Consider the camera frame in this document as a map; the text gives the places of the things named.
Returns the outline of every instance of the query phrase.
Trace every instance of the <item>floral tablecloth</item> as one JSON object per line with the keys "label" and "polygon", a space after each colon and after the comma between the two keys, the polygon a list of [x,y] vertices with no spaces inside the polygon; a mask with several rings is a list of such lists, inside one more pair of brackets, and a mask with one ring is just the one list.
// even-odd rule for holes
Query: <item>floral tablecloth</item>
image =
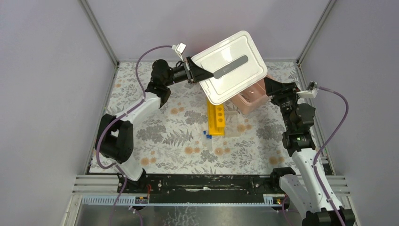
{"label": "floral tablecloth", "polygon": [[[107,113],[121,112],[142,96],[134,73],[135,65],[120,64]],[[297,81],[293,62],[268,62],[266,65],[274,79]],[[152,63],[140,63],[138,67],[144,87],[150,80],[151,66]],[[207,97],[201,86],[181,82],[170,89],[172,94],[168,102],[141,125],[134,125],[133,156],[147,173],[270,174],[273,168],[286,166],[299,172],[282,145],[281,134],[285,127],[277,106],[267,102],[243,115],[231,101],[227,101],[224,110],[236,113],[238,137],[213,136],[209,150],[203,142],[202,132],[207,127]],[[104,165],[111,163],[103,156],[101,161]],[[115,168],[101,169],[95,157],[89,171],[117,172]]]}

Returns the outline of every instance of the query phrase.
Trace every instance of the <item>yellow block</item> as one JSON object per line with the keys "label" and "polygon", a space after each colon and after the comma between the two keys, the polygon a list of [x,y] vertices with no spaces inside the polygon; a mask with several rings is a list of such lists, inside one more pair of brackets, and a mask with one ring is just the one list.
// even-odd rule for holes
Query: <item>yellow block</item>
{"label": "yellow block", "polygon": [[226,122],[224,120],[223,105],[213,105],[207,100],[208,105],[208,128],[212,136],[223,136]]}

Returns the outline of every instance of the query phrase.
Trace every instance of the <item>white wall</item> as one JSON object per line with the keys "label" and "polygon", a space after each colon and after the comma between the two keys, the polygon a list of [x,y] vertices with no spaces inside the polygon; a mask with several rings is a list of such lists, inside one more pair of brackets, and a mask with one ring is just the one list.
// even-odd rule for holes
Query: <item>white wall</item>
{"label": "white wall", "polygon": [[59,225],[113,65],[77,0],[3,0],[0,73],[0,225]]}
{"label": "white wall", "polygon": [[[265,59],[296,59],[328,0],[89,0],[119,60],[158,45],[187,44],[192,56],[247,30]],[[174,57],[157,50],[147,60]]]}
{"label": "white wall", "polygon": [[[399,1],[337,1],[310,50],[307,80],[348,98],[349,114],[329,145],[362,226],[398,225]],[[339,97],[315,99],[325,135],[344,113]]]}

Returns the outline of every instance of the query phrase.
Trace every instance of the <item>white container lid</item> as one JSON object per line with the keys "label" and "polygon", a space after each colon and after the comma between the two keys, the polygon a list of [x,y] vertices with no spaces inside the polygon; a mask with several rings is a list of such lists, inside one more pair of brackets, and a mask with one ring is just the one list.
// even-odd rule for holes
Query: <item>white container lid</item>
{"label": "white container lid", "polygon": [[192,57],[199,67],[214,74],[200,81],[213,105],[220,105],[267,75],[267,68],[246,31],[240,31]]}

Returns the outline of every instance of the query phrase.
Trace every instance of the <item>cable connector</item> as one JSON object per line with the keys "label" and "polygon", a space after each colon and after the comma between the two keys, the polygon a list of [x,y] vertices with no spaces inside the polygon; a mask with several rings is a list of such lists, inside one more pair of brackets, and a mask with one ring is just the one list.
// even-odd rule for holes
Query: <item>cable connector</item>
{"label": "cable connector", "polygon": [[183,43],[180,43],[180,44],[178,44],[177,46],[176,46],[176,45],[173,45],[173,46],[172,46],[172,49],[176,52],[176,54],[180,57],[180,59],[181,59],[182,61],[184,61],[184,60],[183,60],[182,54],[183,54],[184,50],[186,49],[186,45],[183,44]]}
{"label": "cable connector", "polygon": [[317,83],[311,81],[305,91],[297,92],[301,98],[315,98],[318,92]]}

